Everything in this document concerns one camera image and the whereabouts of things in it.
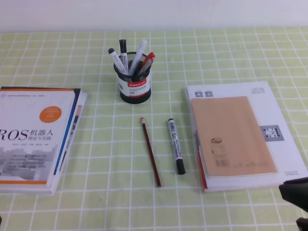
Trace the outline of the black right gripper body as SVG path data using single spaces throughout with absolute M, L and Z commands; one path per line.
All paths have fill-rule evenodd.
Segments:
M 308 178 L 285 181 L 279 185 L 279 190 L 287 202 L 294 204 L 304 211 L 308 211 Z

